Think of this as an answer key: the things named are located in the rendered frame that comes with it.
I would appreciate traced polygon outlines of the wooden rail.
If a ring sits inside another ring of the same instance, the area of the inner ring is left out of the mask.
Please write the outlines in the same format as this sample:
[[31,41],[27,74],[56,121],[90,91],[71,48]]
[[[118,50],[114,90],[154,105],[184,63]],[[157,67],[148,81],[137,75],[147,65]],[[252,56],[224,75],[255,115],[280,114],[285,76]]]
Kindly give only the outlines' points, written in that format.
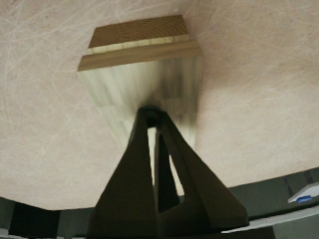
[[188,41],[182,15],[137,20],[96,27],[89,54],[127,48]]

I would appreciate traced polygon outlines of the light wooden slat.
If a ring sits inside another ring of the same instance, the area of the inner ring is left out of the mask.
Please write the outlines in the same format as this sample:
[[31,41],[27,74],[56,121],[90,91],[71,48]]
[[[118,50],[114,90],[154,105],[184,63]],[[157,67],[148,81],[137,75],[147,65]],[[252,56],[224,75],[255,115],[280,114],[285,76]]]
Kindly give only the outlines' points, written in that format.
[[194,150],[202,62],[191,40],[85,55],[76,73],[122,152],[147,105],[167,112]]

